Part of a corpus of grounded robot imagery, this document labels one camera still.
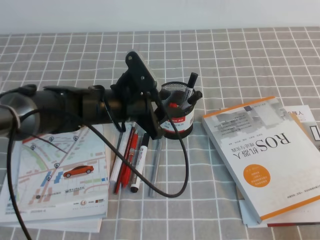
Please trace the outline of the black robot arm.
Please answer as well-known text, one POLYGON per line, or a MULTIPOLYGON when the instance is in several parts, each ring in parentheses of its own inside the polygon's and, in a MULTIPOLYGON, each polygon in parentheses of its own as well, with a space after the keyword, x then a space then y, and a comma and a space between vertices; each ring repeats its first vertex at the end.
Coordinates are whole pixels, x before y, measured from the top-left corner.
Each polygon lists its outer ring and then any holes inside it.
POLYGON ((0 103, 13 108, 21 120, 18 140, 28 134, 75 132, 84 124, 114 124, 123 132, 125 122, 135 122, 152 139, 159 139, 164 134, 160 124, 164 115, 153 110, 153 102, 159 103, 155 79, 146 73, 136 77, 129 71, 109 89, 53 85, 38 90, 28 84, 0 95, 0 103))

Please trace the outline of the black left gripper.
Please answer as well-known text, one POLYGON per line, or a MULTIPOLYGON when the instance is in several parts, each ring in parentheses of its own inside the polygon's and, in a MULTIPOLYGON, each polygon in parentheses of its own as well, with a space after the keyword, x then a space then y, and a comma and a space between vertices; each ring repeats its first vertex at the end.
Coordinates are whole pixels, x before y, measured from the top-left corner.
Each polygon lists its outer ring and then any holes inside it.
POLYGON ((157 82, 152 76, 140 75, 134 78, 126 71, 110 88, 114 96, 110 101, 114 122, 135 122, 153 140, 163 136, 160 120, 153 109, 153 103, 159 103, 159 93, 157 82))

